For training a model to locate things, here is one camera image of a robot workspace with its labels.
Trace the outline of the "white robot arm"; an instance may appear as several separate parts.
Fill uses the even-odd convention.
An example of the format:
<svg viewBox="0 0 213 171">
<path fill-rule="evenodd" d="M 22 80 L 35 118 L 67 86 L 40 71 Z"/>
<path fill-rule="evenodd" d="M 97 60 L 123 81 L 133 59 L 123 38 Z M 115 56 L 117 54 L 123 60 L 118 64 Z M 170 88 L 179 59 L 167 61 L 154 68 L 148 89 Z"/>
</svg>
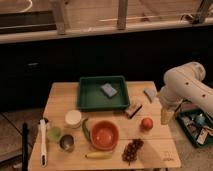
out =
<svg viewBox="0 0 213 171">
<path fill-rule="evenodd" d="M 213 88 L 203 83 L 205 76 L 205 68 L 198 62 L 189 62 L 165 72 L 164 86 L 158 93 L 162 125 L 169 123 L 184 99 L 213 117 Z"/>
</svg>

